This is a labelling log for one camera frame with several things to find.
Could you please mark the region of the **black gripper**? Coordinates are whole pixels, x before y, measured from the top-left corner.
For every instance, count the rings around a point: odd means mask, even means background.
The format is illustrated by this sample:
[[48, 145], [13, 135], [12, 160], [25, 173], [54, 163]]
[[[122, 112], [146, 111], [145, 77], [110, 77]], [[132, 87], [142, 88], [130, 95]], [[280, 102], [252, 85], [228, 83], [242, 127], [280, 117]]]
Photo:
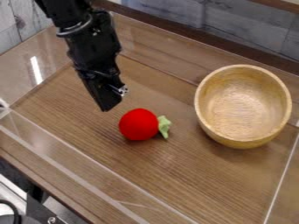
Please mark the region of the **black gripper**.
[[128, 89], [118, 78], [116, 57], [121, 45], [110, 14], [93, 10], [84, 22], [60, 28], [57, 36], [65, 39], [68, 56], [90, 97], [101, 109], [112, 109]]

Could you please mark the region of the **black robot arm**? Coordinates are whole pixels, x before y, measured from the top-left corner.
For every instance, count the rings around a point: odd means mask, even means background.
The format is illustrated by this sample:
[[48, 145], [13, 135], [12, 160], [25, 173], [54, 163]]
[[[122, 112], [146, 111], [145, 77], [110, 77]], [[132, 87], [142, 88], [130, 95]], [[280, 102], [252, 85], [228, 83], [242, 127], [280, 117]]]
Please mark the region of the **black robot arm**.
[[68, 56], [88, 93], [102, 111], [122, 100], [126, 85], [120, 80], [117, 55], [121, 45], [106, 10], [90, 0], [33, 0], [65, 40]]

